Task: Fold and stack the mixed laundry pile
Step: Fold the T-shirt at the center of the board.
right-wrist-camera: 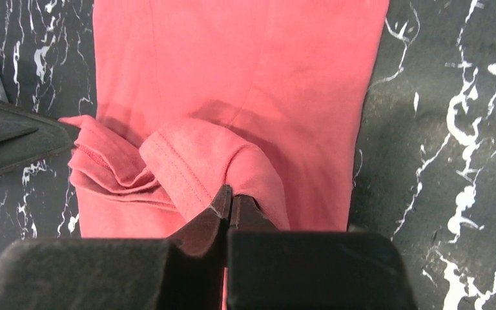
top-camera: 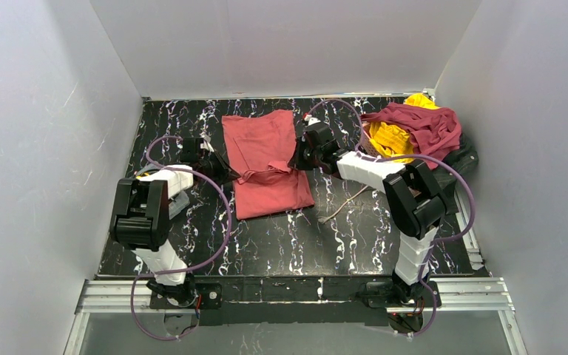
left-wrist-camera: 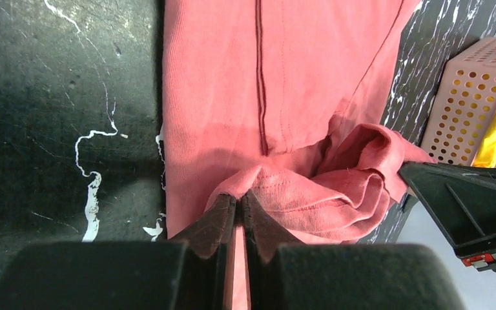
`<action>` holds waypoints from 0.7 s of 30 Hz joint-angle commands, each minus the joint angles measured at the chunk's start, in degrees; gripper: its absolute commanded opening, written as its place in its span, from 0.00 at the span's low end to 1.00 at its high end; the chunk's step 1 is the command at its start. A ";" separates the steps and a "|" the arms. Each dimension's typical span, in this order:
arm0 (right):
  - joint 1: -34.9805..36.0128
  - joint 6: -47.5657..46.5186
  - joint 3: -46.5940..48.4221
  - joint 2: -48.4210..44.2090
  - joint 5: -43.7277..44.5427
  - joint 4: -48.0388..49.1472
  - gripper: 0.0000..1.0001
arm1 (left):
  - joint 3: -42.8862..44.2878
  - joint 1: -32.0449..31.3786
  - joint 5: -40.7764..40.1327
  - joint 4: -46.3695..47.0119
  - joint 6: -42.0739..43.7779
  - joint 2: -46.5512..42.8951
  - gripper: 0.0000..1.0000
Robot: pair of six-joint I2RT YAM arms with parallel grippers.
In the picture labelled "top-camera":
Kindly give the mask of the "maroon garment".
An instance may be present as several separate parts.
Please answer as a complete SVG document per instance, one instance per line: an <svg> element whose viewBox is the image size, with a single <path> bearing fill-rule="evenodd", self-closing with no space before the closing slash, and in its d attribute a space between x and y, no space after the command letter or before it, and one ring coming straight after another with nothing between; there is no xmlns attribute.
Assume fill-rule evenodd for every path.
<svg viewBox="0 0 568 355"><path fill-rule="evenodd" d="M379 112L361 115L363 122L395 124L410 134L414 154L428 155L443 160L459 148L462 134L456 113L449 108L425 109L406 104L390 103ZM396 156L400 163L412 160L406 155Z"/></svg>

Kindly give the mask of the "pink laundry basket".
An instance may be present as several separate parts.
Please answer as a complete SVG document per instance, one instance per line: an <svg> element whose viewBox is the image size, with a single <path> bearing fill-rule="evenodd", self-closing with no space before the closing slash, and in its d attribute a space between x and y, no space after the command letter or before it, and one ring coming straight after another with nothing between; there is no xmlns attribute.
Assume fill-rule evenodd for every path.
<svg viewBox="0 0 568 355"><path fill-rule="evenodd" d="M378 152L376 147L372 144L370 136L371 124L369 122L362 123L362 137L359 140L359 144L362 150L367 154L375 158L381 158L382 155Z"/></svg>

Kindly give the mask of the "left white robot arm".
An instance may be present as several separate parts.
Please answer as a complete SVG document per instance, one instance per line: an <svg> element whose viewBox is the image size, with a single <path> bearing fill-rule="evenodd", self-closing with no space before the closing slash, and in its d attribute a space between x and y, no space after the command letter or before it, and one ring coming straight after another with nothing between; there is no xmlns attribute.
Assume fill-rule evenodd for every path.
<svg viewBox="0 0 568 355"><path fill-rule="evenodd" d="M172 304L187 307L197 302L199 294L192 272L169 242L171 220L189 205L187 190L199 177L220 195L231 214L223 184L239 175L215 151L209 137L185 137L180 160L165 166L148 157L148 165L134 177L118 181L115 191L109 236L138 256L152 272L146 284L155 294Z"/></svg>

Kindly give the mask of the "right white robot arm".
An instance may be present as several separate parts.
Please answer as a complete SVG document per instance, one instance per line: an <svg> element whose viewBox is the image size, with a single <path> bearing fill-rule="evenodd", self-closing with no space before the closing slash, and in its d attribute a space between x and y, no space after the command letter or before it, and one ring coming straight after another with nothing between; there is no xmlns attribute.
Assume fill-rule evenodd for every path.
<svg viewBox="0 0 568 355"><path fill-rule="evenodd" d="M303 171L319 169L385 193L390 217L400 233L390 296L397 302L418 299L421 282L429 272L427 258L448 205L427 164L421 159L410 163L383 161L344 149L327 124L314 121L297 137L288 165Z"/></svg>

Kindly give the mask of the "coral pink t-shirt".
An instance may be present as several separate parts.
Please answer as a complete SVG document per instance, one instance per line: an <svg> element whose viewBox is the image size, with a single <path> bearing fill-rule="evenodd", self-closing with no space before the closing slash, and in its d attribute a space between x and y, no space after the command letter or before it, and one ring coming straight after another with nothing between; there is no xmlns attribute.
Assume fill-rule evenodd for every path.
<svg viewBox="0 0 568 355"><path fill-rule="evenodd" d="M306 173L288 166L296 146L294 113L275 110L256 118L222 117L238 220L314 205Z"/></svg>

